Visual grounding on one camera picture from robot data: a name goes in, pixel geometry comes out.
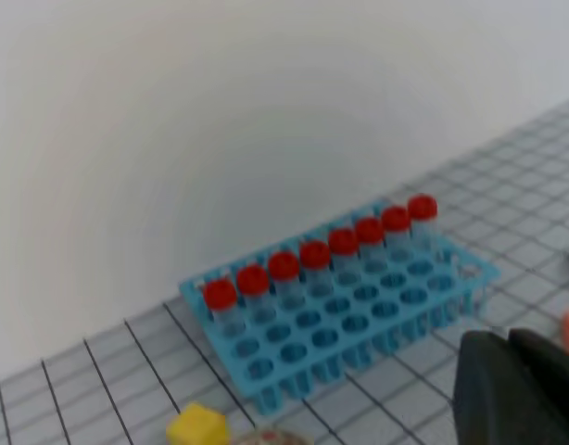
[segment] plastic vial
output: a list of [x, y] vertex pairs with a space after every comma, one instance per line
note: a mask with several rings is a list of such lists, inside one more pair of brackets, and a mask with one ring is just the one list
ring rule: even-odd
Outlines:
[[332, 252], [335, 271], [345, 271], [358, 266], [359, 241], [354, 230], [347, 227], [334, 229], [328, 236], [328, 246]]
[[301, 266], [308, 285], [331, 285], [330, 249], [322, 241], [309, 241], [299, 249]]
[[418, 248], [434, 251], [437, 206], [433, 197], [416, 195], [408, 201], [411, 216], [412, 242]]
[[204, 302], [223, 335], [234, 337], [244, 331], [244, 320], [237, 307], [237, 291], [230, 280], [222, 278], [205, 285]]
[[406, 209], [393, 206], [384, 210], [381, 223], [387, 248], [408, 248], [411, 244], [411, 217]]
[[256, 323], [271, 320], [274, 307], [270, 296], [268, 274], [259, 264], [252, 264], [237, 273], [237, 287], [244, 297], [251, 318]]
[[378, 218], [362, 218], [355, 224], [355, 233], [359, 240], [360, 257], [363, 260], [383, 258], [384, 227]]
[[278, 252], [268, 261], [268, 272], [281, 305], [292, 309], [303, 304], [303, 289], [299, 283], [299, 261], [293, 252]]

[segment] white backdrop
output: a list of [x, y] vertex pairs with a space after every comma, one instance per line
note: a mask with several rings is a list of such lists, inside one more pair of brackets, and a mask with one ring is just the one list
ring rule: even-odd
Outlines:
[[0, 0], [0, 376], [569, 98], [569, 0]]

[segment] grid mat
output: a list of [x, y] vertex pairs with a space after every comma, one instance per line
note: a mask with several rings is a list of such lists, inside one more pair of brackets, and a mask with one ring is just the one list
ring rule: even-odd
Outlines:
[[455, 445], [451, 394], [467, 329], [526, 326], [558, 343], [569, 309], [569, 103], [388, 195], [435, 195], [439, 225], [501, 269], [486, 311], [261, 417], [182, 298], [0, 382], [0, 445], [165, 443], [199, 401], [234, 434], [267, 423], [320, 445]]

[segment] red screw cap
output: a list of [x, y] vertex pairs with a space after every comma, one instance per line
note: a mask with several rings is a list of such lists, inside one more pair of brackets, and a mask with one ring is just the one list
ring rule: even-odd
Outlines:
[[429, 195], [416, 195], [408, 201], [408, 213], [417, 221], [431, 220], [436, 217], [436, 201]]
[[237, 287], [247, 297], [260, 297], [268, 292], [270, 280], [262, 266], [252, 264], [237, 273]]
[[392, 206], [381, 214], [381, 222], [386, 232], [406, 232], [411, 228], [411, 217], [401, 206]]
[[349, 228], [334, 229], [328, 236], [328, 245], [336, 255], [354, 255], [359, 250], [355, 231]]
[[303, 244], [299, 257], [303, 267], [312, 271], [319, 271], [330, 265], [330, 249], [322, 241], [309, 241]]
[[237, 291], [231, 281], [223, 278], [204, 286], [204, 302], [211, 311], [224, 311], [237, 304]]
[[384, 240], [384, 226], [373, 216], [358, 220], [355, 233], [361, 244], [378, 244]]
[[270, 257], [268, 271], [276, 281], [289, 281], [299, 276], [299, 261], [293, 252], [278, 252]]

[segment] yellow sponge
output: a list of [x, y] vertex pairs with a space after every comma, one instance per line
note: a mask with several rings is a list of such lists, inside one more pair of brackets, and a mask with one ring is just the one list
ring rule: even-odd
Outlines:
[[227, 445], [225, 416], [198, 403], [190, 403], [167, 427], [170, 445]]

